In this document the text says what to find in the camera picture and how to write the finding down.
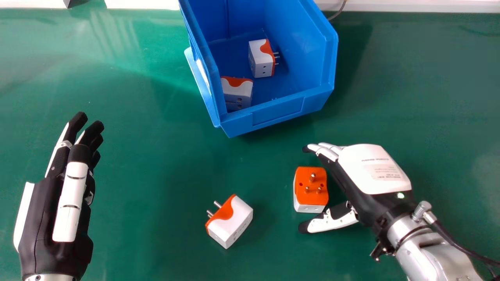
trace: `green table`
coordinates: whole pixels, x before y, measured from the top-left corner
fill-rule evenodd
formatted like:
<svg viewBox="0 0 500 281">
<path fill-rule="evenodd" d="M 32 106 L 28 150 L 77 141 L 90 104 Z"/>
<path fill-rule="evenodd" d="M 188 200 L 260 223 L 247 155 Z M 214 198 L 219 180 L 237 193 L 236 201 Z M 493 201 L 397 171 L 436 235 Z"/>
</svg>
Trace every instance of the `green table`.
<svg viewBox="0 0 500 281">
<path fill-rule="evenodd" d="M 369 258 L 367 228 L 297 232 L 311 215 L 293 209 L 294 171 L 319 165 L 301 147 L 321 141 L 384 146 L 459 241 L 500 258 L 500 16 L 346 12 L 334 27 L 324 109 L 228 139 L 184 58 L 180 12 L 0 10 L 0 280 L 20 277 L 24 182 L 77 111 L 106 126 L 84 280 L 403 280 L 394 258 Z M 233 193 L 254 219 L 224 250 L 205 210 Z"/>
</svg>

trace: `robotic hand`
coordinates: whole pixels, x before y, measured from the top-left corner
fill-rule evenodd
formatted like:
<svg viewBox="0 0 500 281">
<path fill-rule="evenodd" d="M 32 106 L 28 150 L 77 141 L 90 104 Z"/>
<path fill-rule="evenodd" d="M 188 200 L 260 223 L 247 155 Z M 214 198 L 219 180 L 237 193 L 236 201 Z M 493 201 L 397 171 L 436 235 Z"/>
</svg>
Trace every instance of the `robotic hand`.
<svg viewBox="0 0 500 281">
<path fill-rule="evenodd" d="M 376 246 L 370 256 L 396 257 L 409 280 L 481 280 L 468 256 L 488 266 L 500 262 L 458 244 L 431 212 L 431 204 L 416 204 L 412 185 L 398 164 L 379 145 L 336 146 L 309 144 L 348 201 L 325 208 L 298 227 L 301 233 L 317 233 L 360 222 L 371 227 Z"/>
<path fill-rule="evenodd" d="M 96 193 L 94 168 L 104 125 L 78 112 L 55 144 L 45 178 L 24 186 L 14 228 L 24 281 L 79 281 L 92 257 L 87 235 Z"/>
</svg>

